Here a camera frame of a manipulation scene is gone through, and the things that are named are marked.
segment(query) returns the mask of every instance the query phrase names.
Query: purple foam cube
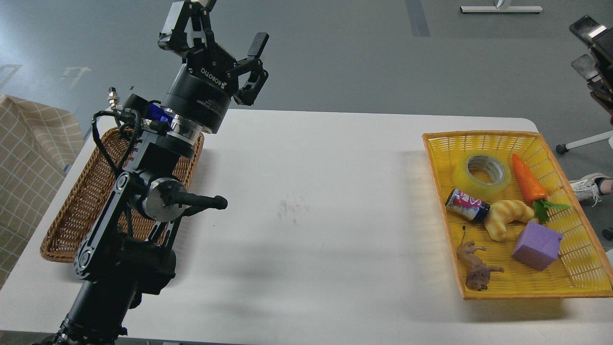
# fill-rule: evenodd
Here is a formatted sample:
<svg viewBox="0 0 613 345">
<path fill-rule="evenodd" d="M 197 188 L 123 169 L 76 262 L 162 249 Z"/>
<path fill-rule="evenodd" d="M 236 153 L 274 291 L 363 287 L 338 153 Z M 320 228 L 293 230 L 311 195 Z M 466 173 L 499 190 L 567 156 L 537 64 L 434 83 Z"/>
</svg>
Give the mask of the purple foam cube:
<svg viewBox="0 0 613 345">
<path fill-rule="evenodd" d="M 561 243 L 561 233 L 530 222 L 519 234 L 512 257 L 542 271 L 558 258 Z"/>
</svg>

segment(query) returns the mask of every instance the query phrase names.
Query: checkered fabric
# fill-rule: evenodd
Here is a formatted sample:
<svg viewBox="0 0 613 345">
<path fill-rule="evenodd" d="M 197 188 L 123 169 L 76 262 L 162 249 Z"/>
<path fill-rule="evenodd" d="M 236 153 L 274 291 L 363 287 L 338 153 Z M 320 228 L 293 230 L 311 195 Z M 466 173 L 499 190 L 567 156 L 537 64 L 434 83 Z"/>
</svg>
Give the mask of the checkered fabric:
<svg viewBox="0 0 613 345">
<path fill-rule="evenodd" d="M 82 147 L 70 112 L 0 94 L 0 287 Z"/>
</svg>

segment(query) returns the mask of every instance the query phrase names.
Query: sneaker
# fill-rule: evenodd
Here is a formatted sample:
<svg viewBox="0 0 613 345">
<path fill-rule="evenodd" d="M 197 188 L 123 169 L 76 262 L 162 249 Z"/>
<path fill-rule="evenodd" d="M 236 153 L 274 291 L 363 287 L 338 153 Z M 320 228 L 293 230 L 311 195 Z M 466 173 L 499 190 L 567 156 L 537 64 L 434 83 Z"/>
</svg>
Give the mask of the sneaker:
<svg viewBox="0 0 613 345">
<path fill-rule="evenodd" d="M 589 174 L 584 177 L 581 177 L 579 180 L 569 181 L 571 183 L 571 187 L 573 188 L 573 192 L 577 196 L 577 200 L 594 200 L 594 205 L 596 206 L 600 201 L 602 201 L 602 197 L 600 196 L 598 186 L 596 185 L 596 179 L 610 179 L 609 176 L 602 175 L 599 173 Z"/>
</svg>

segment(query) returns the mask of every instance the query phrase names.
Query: can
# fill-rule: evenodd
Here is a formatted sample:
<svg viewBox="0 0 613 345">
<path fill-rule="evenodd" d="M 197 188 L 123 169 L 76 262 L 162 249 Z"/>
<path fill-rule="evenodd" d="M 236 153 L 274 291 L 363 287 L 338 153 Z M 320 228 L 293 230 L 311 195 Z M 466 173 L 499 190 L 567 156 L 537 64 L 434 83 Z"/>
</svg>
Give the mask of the can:
<svg viewBox="0 0 613 345">
<path fill-rule="evenodd" d="M 457 188 L 449 194 L 445 207 L 463 215 L 464 218 L 474 223 L 482 223 L 490 212 L 488 203 L 473 198 Z"/>
</svg>

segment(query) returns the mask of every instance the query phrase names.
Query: croissant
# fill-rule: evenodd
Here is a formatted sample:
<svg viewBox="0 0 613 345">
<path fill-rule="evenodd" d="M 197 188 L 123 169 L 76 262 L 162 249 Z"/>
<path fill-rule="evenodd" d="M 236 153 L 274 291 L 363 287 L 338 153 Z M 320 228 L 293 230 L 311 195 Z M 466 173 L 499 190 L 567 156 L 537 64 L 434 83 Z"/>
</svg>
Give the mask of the croissant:
<svg viewBox="0 0 613 345">
<path fill-rule="evenodd" d="M 498 200 L 492 203 L 490 212 L 485 217 L 485 228 L 494 241 L 504 241 L 506 225 L 514 220 L 528 223 L 535 212 L 519 200 Z"/>
</svg>

